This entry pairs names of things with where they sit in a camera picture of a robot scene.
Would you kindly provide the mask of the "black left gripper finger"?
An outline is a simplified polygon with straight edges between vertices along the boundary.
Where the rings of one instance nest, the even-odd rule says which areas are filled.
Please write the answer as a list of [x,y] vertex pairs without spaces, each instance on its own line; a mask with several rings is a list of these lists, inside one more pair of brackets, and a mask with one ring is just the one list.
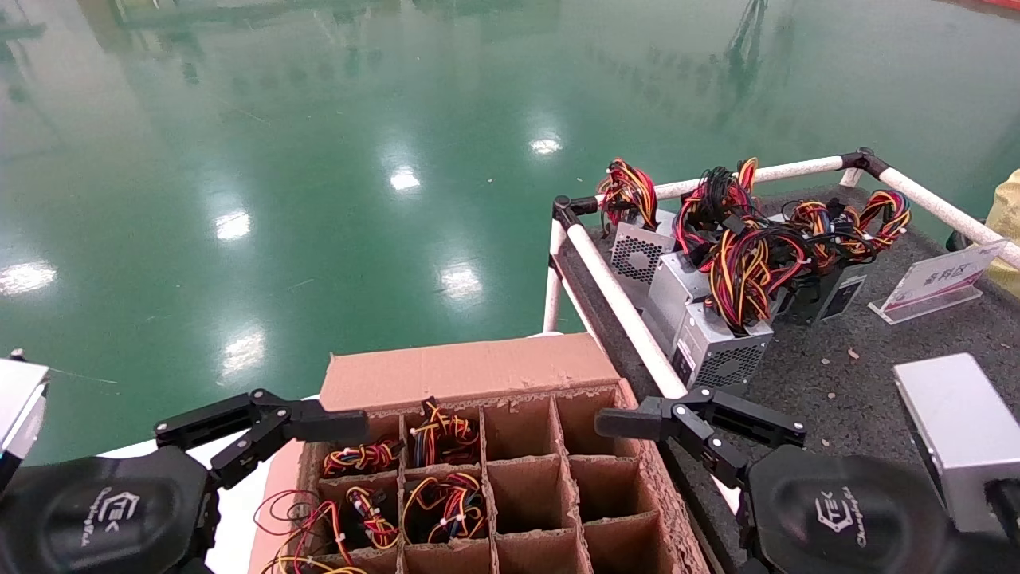
[[294,440],[361,443],[367,436],[367,419],[263,419],[211,458],[209,472],[216,488],[233,488]]
[[328,411],[318,399],[287,400],[269,390],[236,395],[156,424],[159,448],[196,448],[241,432],[239,448],[280,448],[288,441],[368,439],[365,411]]

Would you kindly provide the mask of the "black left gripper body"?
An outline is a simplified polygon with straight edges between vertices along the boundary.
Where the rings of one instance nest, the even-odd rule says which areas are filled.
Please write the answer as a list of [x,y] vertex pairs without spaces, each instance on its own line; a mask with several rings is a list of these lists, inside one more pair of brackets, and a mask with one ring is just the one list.
[[208,469],[175,447],[23,466],[2,493],[4,573],[206,573],[220,519]]

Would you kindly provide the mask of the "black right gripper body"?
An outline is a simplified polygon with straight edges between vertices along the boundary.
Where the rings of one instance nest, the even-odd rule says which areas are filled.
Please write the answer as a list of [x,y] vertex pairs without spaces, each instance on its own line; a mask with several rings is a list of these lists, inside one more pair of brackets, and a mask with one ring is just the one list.
[[1016,573],[1018,549],[959,531],[929,480],[867,455],[781,446],[747,470],[740,522],[754,573]]

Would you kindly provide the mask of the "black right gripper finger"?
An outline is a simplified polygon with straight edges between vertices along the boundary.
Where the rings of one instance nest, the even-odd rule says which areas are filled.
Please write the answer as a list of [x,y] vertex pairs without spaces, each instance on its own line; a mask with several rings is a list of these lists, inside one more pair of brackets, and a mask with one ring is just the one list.
[[684,448],[717,448],[721,432],[763,446],[802,446],[806,425],[771,408],[710,388],[695,388],[678,399],[645,397],[638,408],[602,408],[596,433],[607,438],[677,440]]
[[598,422],[598,435],[658,442],[672,439],[724,486],[746,483],[746,455],[718,438],[704,422]]

